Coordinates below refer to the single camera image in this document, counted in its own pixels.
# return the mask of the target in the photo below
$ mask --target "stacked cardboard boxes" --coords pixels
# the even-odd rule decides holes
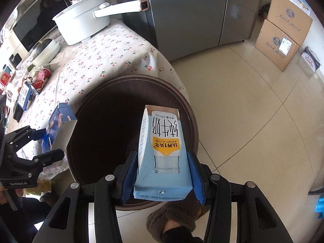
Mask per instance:
[[[272,0],[255,47],[284,71],[305,41],[312,21],[291,1]]]

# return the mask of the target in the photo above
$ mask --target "black pants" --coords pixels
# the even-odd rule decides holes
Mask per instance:
[[[162,234],[161,240],[163,243],[202,243],[203,240],[198,237],[193,237],[188,229],[184,226],[176,227],[167,230]]]
[[[22,205],[17,211],[9,203],[0,205],[0,217],[18,243],[32,243],[37,233],[34,224],[44,221],[51,208],[45,202],[26,197],[22,198]]]

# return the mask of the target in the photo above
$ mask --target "person's foot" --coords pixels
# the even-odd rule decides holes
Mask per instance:
[[[161,242],[165,231],[184,226],[190,232],[196,228],[195,221],[207,213],[210,206],[203,206],[192,190],[184,200],[170,201],[147,217],[146,228],[152,237]]]
[[[50,207],[53,207],[59,197],[54,192],[47,192],[40,197],[41,202],[46,202]]]

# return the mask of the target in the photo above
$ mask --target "refrigerator door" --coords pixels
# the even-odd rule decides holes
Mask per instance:
[[[168,61],[217,46],[226,0],[149,0],[146,17]]]
[[[219,44],[250,39],[261,0],[227,0]]]

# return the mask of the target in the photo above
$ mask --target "tile floor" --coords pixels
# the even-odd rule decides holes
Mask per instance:
[[[198,159],[227,180],[256,182],[295,243],[309,242],[322,220],[310,189],[324,180],[324,84],[297,52],[284,72],[254,47],[252,38],[211,48],[171,64],[189,93],[199,127]],[[124,243],[155,242],[146,217],[159,206],[118,212]],[[197,221],[205,233],[208,215]],[[236,242],[232,215],[231,242]],[[93,211],[89,217],[94,242]]]

